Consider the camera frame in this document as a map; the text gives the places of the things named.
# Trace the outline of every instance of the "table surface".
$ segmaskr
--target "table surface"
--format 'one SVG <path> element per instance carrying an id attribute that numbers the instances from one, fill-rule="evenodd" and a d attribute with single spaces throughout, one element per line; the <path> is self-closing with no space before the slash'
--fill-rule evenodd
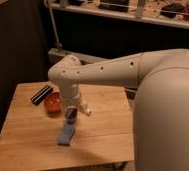
<path id="1" fill-rule="evenodd" d="M 56 142 L 64 116 L 47 114 L 43 102 L 30 103 L 47 84 L 52 85 L 17 86 L 0 134 L 0 170 L 51 170 L 134 159 L 132 112 L 123 88 L 81 85 L 92 115 L 78 114 L 71 146 L 64 147 Z"/>

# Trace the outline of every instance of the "orange bowl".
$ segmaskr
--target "orange bowl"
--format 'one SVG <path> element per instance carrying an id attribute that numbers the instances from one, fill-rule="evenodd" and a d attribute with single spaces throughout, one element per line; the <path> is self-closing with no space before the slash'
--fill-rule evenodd
<path id="1" fill-rule="evenodd" d="M 60 112 L 60 93 L 54 92 L 50 93 L 45 99 L 44 99 L 44 107 L 48 113 L 56 113 Z"/>

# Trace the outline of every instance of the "floor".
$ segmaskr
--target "floor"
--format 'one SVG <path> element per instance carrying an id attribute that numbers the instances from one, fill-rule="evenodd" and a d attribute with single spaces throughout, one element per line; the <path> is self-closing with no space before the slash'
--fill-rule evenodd
<path id="1" fill-rule="evenodd" d="M 124 167 L 122 167 L 122 163 L 116 163 L 116 164 L 107 164 L 100 166 L 59 169 L 54 171 L 133 171 L 133 170 L 134 170 L 133 162 L 128 162 Z"/>

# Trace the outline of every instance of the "wire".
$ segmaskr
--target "wire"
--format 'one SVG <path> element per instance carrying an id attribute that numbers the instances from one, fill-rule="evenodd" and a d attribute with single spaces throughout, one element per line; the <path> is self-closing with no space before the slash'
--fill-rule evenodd
<path id="1" fill-rule="evenodd" d="M 79 2 L 87 2 L 87 3 L 91 3 L 93 2 L 92 0 L 77 0 Z M 137 6 L 135 5 L 121 5 L 121 4 L 114 4 L 114 3 L 109 3 L 109 2 L 99 2 L 102 5 L 110 5 L 110 6 L 117 6 L 117 7 L 125 7 L 125 8 L 129 8 L 130 10 L 136 10 Z M 171 13 L 171 14 L 178 14 L 178 15 L 186 15 L 189 16 L 189 13 L 184 13 L 184 12 L 175 12 L 175 11 L 166 11 L 166 10 L 162 10 L 162 9 L 153 9 L 153 8 L 147 8 L 144 7 L 143 8 L 144 11 L 153 11 L 153 12 L 167 12 L 167 13 Z"/>

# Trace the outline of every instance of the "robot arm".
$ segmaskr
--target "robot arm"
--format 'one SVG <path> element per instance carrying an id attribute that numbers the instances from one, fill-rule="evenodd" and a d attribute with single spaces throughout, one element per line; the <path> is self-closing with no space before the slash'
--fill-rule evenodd
<path id="1" fill-rule="evenodd" d="M 143 78 L 164 58 L 185 56 L 187 50 L 164 50 L 138 53 L 94 64 L 81 65 L 80 60 L 68 55 L 49 70 L 49 79 L 59 86 L 62 109 L 77 106 L 89 114 L 82 100 L 78 84 L 96 84 L 138 88 Z"/>
<path id="2" fill-rule="evenodd" d="M 189 170 L 189 50 L 140 53 L 81 65 L 69 55 L 49 70 L 62 107 L 89 113 L 78 84 L 138 88 L 134 110 L 136 171 Z"/>

